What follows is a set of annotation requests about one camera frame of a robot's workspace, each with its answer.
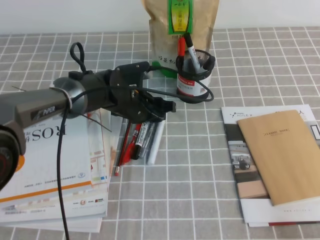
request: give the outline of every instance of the white wall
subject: white wall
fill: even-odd
[[[0,2],[0,34],[145,31],[148,20],[140,0]],[[320,26],[320,1],[220,0],[215,28],[263,26]]]

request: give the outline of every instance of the robotic arm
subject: robotic arm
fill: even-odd
[[[130,88],[142,87],[144,72],[151,70],[148,62],[93,73],[85,69],[83,61],[84,53],[78,62],[82,72],[69,72],[68,77],[55,80],[54,87],[0,95],[0,190],[13,176],[19,155],[26,152],[23,129],[61,114],[66,108],[71,112],[68,118],[104,108],[134,124],[160,122],[167,112],[176,111],[175,102]],[[73,102],[81,93],[83,96]]]

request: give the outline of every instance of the red pen cap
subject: red pen cap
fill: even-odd
[[[185,38],[182,36],[179,38],[178,41],[178,55],[181,57],[185,56],[185,50],[186,50],[186,40]]]

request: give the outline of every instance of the brown notebook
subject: brown notebook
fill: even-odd
[[[237,123],[273,205],[320,197],[320,150],[296,110]]]

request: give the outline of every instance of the green label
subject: green label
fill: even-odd
[[[168,0],[168,34],[192,34],[193,6],[193,0]]]

